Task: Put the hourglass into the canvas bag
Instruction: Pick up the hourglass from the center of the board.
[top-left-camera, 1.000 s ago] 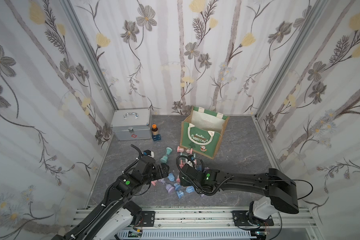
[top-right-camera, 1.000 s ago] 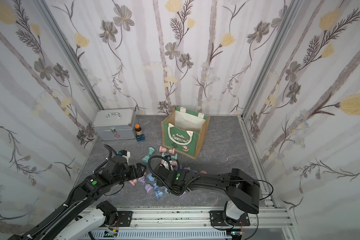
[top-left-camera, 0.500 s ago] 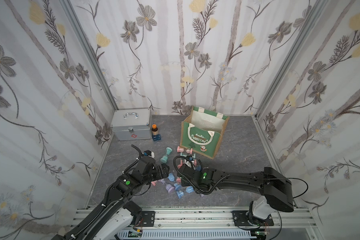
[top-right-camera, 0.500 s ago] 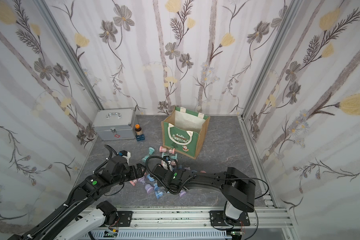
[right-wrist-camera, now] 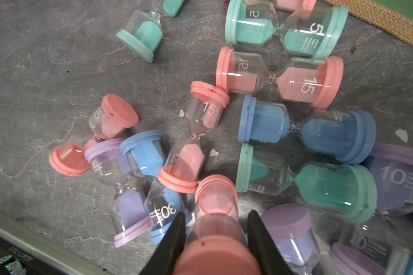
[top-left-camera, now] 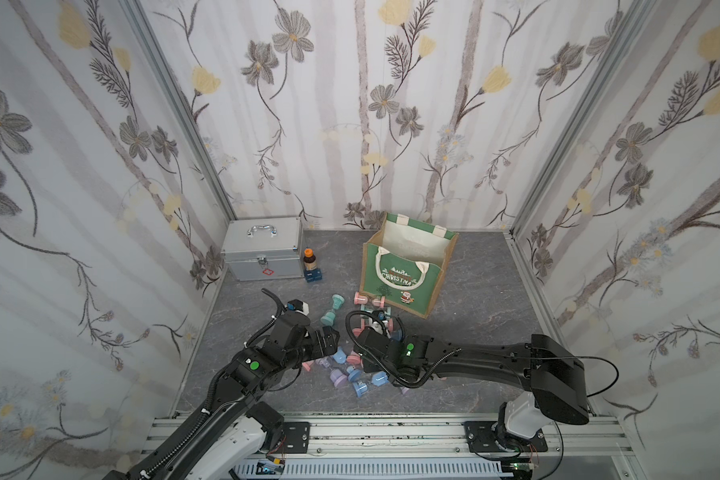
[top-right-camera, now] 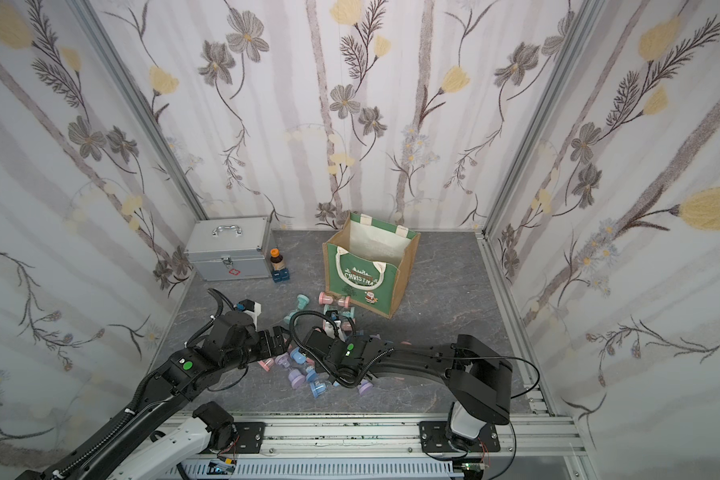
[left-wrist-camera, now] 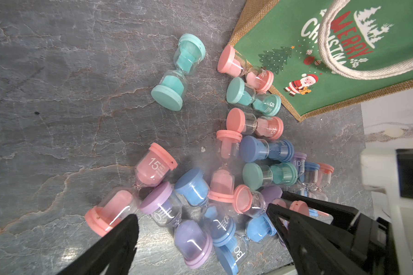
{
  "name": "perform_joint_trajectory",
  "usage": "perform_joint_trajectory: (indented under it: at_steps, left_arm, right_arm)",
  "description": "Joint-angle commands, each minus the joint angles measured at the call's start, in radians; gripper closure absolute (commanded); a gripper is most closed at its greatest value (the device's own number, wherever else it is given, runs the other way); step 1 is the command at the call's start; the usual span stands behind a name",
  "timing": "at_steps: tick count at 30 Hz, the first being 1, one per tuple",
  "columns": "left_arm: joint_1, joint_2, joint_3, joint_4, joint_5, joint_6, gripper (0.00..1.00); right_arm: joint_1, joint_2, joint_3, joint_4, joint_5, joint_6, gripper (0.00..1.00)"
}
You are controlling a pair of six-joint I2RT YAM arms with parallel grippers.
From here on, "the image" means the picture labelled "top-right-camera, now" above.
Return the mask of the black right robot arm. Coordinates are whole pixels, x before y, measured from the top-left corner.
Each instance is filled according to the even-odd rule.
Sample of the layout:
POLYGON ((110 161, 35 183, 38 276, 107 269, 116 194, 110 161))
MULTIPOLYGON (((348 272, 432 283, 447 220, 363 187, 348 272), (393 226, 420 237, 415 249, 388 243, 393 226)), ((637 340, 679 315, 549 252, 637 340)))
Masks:
POLYGON ((473 444, 489 426, 511 424, 514 365, 531 362, 495 352, 476 337, 459 334, 451 343, 412 346, 369 335, 342 339, 338 327, 318 311, 299 311, 290 319, 292 341, 344 388, 376 377, 413 376, 438 382, 454 398, 448 434, 473 444))

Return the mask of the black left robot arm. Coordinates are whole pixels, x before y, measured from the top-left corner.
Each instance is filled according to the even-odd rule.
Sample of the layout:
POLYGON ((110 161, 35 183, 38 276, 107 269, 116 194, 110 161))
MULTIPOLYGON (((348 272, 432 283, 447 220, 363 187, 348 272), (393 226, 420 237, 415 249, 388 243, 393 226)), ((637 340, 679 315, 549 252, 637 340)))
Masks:
POLYGON ((213 318, 185 347, 146 374, 126 406, 88 440, 43 471, 26 470, 21 479, 105 479, 166 420, 216 385, 233 369, 274 358, 288 350, 286 330, 259 330, 252 300, 233 303, 220 291, 213 318))

